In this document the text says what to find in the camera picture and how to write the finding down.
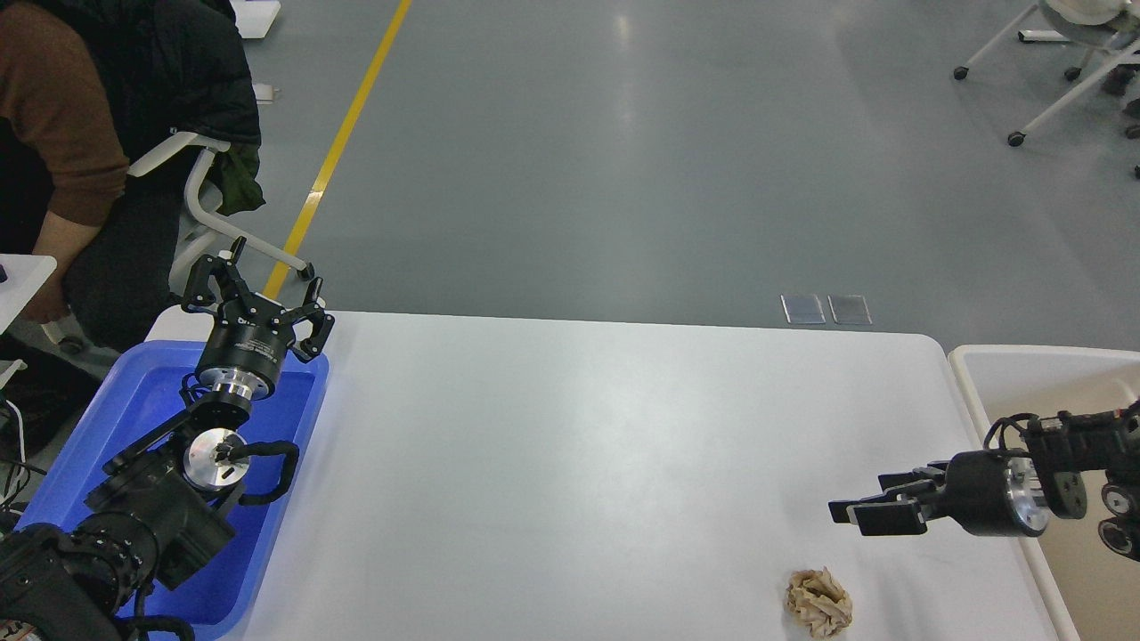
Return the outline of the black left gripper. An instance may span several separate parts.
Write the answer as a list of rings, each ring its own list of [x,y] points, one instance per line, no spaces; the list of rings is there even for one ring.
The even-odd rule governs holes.
[[[312,362],[321,354],[335,318],[321,300],[324,279],[311,279],[302,305],[284,308],[254,297],[237,263],[246,237],[236,237],[227,255],[199,255],[184,287],[184,313],[210,313],[213,326],[195,375],[207,388],[239,386],[249,399],[272,396],[286,354]]]

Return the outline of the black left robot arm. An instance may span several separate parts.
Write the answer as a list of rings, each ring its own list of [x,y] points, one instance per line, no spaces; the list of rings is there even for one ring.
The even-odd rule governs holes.
[[[213,325],[184,378],[184,409],[103,464],[105,479],[85,495],[90,514],[72,532],[28,524],[3,536],[5,640],[192,640],[184,618],[147,615],[147,597],[156,584],[179,589],[223,552],[233,508],[269,506],[290,490],[298,443],[249,443],[241,425],[272,396],[288,354],[321,356],[335,320],[314,267],[298,307],[251,291],[237,268],[245,245],[239,237],[192,263],[184,313]]]

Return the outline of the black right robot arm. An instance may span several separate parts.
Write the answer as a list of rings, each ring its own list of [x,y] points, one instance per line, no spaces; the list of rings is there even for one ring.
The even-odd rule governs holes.
[[[1052,519],[1086,518],[1084,474],[1104,472],[1108,516],[1096,526],[1115,555],[1139,557],[1137,405],[1052,417],[997,417],[979,451],[896,474],[880,474],[870,498],[831,500],[834,524],[868,537],[921,535],[940,518],[978,537],[1039,537]]]

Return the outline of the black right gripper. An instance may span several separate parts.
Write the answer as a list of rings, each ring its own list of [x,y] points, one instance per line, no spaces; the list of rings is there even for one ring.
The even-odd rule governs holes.
[[[967,451],[907,472],[879,474],[871,498],[831,500],[834,524],[855,524],[866,537],[917,536],[928,521],[951,518],[982,537],[1039,537],[1050,516],[1029,453]]]

